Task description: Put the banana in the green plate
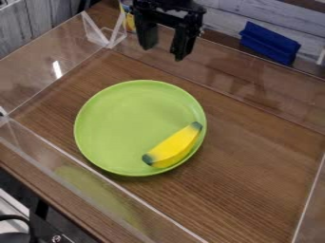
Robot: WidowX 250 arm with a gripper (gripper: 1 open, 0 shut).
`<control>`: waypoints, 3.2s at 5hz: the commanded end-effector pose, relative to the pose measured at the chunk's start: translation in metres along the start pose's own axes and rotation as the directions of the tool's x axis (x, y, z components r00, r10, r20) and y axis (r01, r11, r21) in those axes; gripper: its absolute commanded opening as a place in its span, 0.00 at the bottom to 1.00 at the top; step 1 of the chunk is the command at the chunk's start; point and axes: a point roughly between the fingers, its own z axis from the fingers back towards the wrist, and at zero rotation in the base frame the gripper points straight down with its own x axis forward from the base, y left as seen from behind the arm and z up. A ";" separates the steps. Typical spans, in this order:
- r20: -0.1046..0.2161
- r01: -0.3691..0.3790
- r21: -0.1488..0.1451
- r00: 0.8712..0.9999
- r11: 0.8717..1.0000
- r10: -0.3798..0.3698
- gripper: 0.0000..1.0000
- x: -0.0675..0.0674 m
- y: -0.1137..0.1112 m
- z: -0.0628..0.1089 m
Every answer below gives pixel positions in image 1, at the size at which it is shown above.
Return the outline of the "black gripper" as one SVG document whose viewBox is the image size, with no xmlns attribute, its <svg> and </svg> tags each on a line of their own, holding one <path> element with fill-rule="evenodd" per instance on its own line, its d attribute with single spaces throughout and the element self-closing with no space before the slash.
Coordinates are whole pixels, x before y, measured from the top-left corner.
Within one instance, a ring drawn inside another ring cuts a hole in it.
<svg viewBox="0 0 325 243">
<path fill-rule="evenodd" d="M 194 0 L 132 0 L 138 42 L 144 50 L 158 43 L 158 24 L 175 28 L 170 53 L 182 61 L 200 35 L 206 9 Z"/>
</svg>

